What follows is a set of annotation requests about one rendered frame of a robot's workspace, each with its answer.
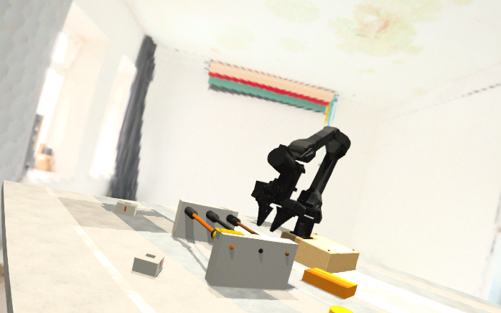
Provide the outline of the orange rectangular bar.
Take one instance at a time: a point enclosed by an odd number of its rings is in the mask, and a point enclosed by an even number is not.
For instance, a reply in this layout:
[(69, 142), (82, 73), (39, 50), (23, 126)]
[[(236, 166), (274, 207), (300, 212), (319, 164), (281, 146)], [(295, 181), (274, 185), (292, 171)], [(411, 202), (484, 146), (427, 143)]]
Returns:
[(309, 268), (304, 270), (302, 281), (343, 299), (354, 296), (357, 289), (357, 284), (347, 281), (346, 279), (341, 279), (333, 274), (329, 274), (319, 268)]

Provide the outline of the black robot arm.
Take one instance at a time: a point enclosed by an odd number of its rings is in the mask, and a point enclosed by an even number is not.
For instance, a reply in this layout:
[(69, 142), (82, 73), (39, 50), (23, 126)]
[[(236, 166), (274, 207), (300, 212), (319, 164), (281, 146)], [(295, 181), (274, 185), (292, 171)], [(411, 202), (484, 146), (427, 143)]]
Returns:
[[(280, 173), (279, 176), (298, 183), (301, 173), (305, 174), (305, 169), (304, 165), (297, 161), (309, 163), (316, 156), (316, 151), (325, 146), (325, 157), (310, 188), (302, 190), (296, 199), (297, 202), (306, 207), (306, 216), (301, 217), (294, 213), (298, 220), (294, 231), (290, 231), (290, 233), (303, 239), (314, 240), (311, 237), (314, 224), (320, 224), (322, 221), (322, 193), (338, 160), (347, 153), (350, 144), (348, 136), (339, 129), (325, 126), (321, 131), (306, 139), (294, 140), (288, 146), (280, 144), (278, 148), (269, 152), (268, 163)], [(266, 196), (275, 195), (274, 198), (279, 200), (283, 189), (282, 185), (282, 182), (278, 184), (275, 180), (269, 183), (256, 180), (254, 192)]]

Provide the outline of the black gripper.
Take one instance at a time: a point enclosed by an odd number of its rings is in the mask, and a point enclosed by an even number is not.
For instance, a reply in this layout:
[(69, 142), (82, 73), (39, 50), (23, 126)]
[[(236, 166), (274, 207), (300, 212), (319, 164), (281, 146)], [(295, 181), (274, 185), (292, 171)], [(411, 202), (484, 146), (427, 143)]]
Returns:
[(291, 196), (293, 195), (293, 192), (297, 191), (297, 183), (294, 181), (286, 178), (279, 176), (278, 179), (274, 179), (276, 182), (282, 182), (283, 183), (283, 189), (281, 193), (281, 197), (279, 200), (274, 198), (273, 195), (263, 195), (260, 194), (259, 192), (252, 192), (251, 197), (254, 197), (256, 199), (256, 202), (258, 203), (258, 219), (257, 219), (257, 226), (260, 227), (263, 222), (266, 220), (266, 218), (269, 216), (271, 211), (274, 209), (274, 207), (271, 207), (271, 204), (277, 204), (282, 207), (276, 206), (276, 216), (274, 218), (274, 221), (272, 223), (270, 231), (273, 232), (275, 229), (279, 228), (281, 225), (283, 225), (286, 221), (291, 219), (292, 217), (296, 217), (294, 213), (298, 216), (304, 217), (306, 213), (306, 207), (303, 206), (301, 203), (297, 202), (296, 200), (291, 199)]

